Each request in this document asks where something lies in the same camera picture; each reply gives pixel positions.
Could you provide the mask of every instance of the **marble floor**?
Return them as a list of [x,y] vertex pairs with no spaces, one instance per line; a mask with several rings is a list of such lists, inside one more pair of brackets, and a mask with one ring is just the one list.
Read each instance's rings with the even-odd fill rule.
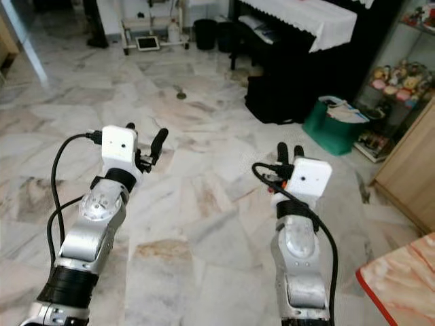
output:
[[[128,203],[94,291],[91,325],[280,325],[269,250],[274,212],[250,171],[255,161],[272,162],[280,141],[333,167],[317,212],[338,245],[336,325],[386,325],[355,271],[419,233],[366,187],[378,166],[357,152],[331,156],[300,125],[256,120],[244,106],[246,77],[258,73],[248,60],[231,72],[227,54],[194,46],[124,56],[119,43],[86,47],[79,26],[72,13],[37,16],[0,90],[1,325],[19,324],[48,275],[49,176],[60,144],[130,121],[144,149],[161,127],[169,137]],[[96,145],[72,142],[58,166],[60,201],[83,194],[100,169]],[[65,211],[67,228],[76,213]],[[332,254],[319,237],[329,284]]]

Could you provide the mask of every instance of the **wooden cabinet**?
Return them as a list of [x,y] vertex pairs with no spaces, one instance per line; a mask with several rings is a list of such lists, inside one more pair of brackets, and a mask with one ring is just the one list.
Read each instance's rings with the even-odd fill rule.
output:
[[435,97],[373,183],[424,232],[435,231]]

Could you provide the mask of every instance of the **red table edge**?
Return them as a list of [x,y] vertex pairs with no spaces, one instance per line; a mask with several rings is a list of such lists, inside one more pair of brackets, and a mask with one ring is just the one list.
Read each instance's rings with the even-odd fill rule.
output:
[[376,305],[376,307],[379,309],[379,311],[382,313],[385,319],[387,319],[387,322],[391,326],[398,326],[397,322],[394,320],[394,318],[389,314],[387,308],[382,304],[381,300],[376,296],[376,294],[372,291],[372,289],[368,286],[366,281],[361,275],[361,268],[358,268],[358,270],[355,273],[356,278],[358,282],[360,283],[363,290],[367,293],[369,298],[373,301],[373,303]]

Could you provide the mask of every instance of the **black trash bin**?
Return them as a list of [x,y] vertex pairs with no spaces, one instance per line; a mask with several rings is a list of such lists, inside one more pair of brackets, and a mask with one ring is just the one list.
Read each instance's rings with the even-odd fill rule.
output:
[[233,35],[234,24],[232,22],[220,22],[217,24],[217,48],[220,52],[230,53],[232,51]]
[[217,22],[211,19],[195,21],[196,47],[200,50],[211,50],[215,47]]

